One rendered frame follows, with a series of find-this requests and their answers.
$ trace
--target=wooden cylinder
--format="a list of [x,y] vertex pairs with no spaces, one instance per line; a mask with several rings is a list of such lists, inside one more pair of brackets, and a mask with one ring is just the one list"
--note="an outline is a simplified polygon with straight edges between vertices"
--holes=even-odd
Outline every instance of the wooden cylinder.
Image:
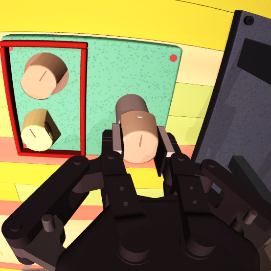
[[61,58],[54,54],[42,53],[25,71],[21,79],[22,89],[34,99],[47,99],[67,70]]
[[22,140],[33,151],[48,150],[61,133],[46,109],[30,111],[24,118]]
[[122,96],[116,103],[116,122],[120,124],[121,115],[132,110],[149,112],[144,99],[140,96],[136,94]]
[[128,111],[121,115],[124,157],[129,163],[140,164],[152,160],[158,147],[155,117],[146,111]]

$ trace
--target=gray panel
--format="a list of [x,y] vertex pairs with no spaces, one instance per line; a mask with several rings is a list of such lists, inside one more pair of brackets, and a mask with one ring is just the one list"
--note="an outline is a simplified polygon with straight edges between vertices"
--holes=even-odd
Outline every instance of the gray panel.
[[[253,16],[246,25],[244,18]],[[235,11],[218,78],[192,159],[213,159],[227,170],[243,156],[271,191],[271,86],[237,67],[244,39],[271,45],[271,20]]]

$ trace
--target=red rectangular border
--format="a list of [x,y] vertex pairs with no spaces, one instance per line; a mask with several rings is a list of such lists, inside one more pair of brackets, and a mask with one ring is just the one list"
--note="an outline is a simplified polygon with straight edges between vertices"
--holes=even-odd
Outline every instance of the red rectangular border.
[[[70,158],[75,155],[86,156],[86,85],[87,85],[87,57],[88,43],[85,42],[61,42],[61,41],[1,41],[0,55],[8,111],[16,150],[20,156]],[[14,88],[11,74],[10,47],[48,47],[48,48],[75,48],[81,49],[80,69],[80,151],[47,150],[36,152],[23,147],[20,135],[20,126],[16,109]]]

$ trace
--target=teal panel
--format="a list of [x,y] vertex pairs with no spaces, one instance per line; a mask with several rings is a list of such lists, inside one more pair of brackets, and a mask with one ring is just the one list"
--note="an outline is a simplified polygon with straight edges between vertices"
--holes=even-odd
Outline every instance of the teal panel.
[[[87,155],[101,154],[102,133],[105,129],[111,129],[112,123],[116,122],[115,105],[126,94],[141,96],[149,112],[156,117],[157,125],[166,125],[181,60],[182,49],[178,46],[64,35],[15,34],[4,36],[3,40],[88,42]],[[38,52],[51,52],[59,56],[69,71],[69,81],[64,90],[42,101],[28,97],[20,85],[26,61]],[[172,54],[177,55],[177,61],[170,61]],[[20,103],[17,105],[20,128],[26,113],[35,108],[48,109],[62,133],[51,148],[80,150],[80,50],[14,48],[10,55],[16,103]]]

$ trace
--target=green speckled panel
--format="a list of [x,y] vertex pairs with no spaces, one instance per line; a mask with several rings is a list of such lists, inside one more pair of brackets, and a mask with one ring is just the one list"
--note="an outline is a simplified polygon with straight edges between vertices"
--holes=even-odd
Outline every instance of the green speckled panel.
[[[116,122],[115,105],[118,99],[126,94],[141,96],[149,112],[156,117],[157,125],[166,125],[181,60],[182,50],[179,47],[132,40],[64,35],[16,34],[7,35],[3,40],[88,42],[87,155],[101,154],[102,133],[105,129],[111,129],[112,123]],[[27,96],[20,85],[26,61],[39,52],[50,52],[59,56],[69,71],[69,81],[63,91],[42,101]],[[177,61],[170,61],[172,54],[177,55]],[[35,108],[47,109],[62,133],[51,148],[80,150],[80,50],[14,48],[10,55],[20,127],[22,128],[23,119],[29,111]]]

